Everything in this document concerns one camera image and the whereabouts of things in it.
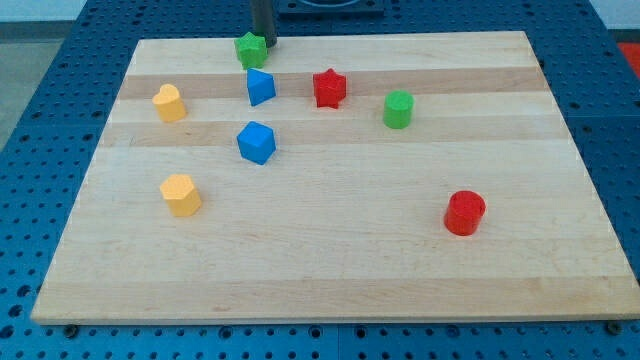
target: perforated blue surface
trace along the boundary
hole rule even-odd
[[[308,16],[280,21],[279,32],[525,30],[640,274],[639,84],[588,2],[385,4],[384,17]],[[73,339],[61,327],[31,322],[37,290],[138,39],[239,36],[250,24],[248,1],[88,1],[0,155],[0,359],[640,358],[638,321],[610,331],[601,322],[81,327]]]

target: yellow block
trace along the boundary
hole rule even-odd
[[[164,122],[178,121],[187,116],[180,91],[171,84],[164,84],[160,91],[153,96],[153,105],[156,106],[158,116]]]
[[[202,205],[198,189],[191,176],[173,174],[160,185],[162,197],[169,206],[173,216],[191,216]]]

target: blue cube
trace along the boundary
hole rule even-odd
[[[273,81],[273,75],[256,69],[247,70],[247,90],[251,106],[256,106],[275,97],[276,85]]]
[[[264,165],[276,151],[273,129],[255,121],[250,121],[238,134],[237,139],[240,155],[259,165]]]

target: red cylindrical block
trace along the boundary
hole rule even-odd
[[[444,225],[456,235],[471,235],[478,229],[486,208],[480,195],[468,190],[458,191],[449,200]]]

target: wooden board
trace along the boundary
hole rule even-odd
[[[311,75],[348,76],[339,110]],[[633,318],[640,290],[522,32],[281,38],[279,96],[249,106],[232,39],[138,44],[32,317],[42,324]],[[178,86],[174,124],[151,104]],[[413,122],[382,122],[385,94]],[[265,166],[240,158],[274,128]],[[203,207],[158,190],[191,174]],[[472,189],[476,234],[443,225]]]

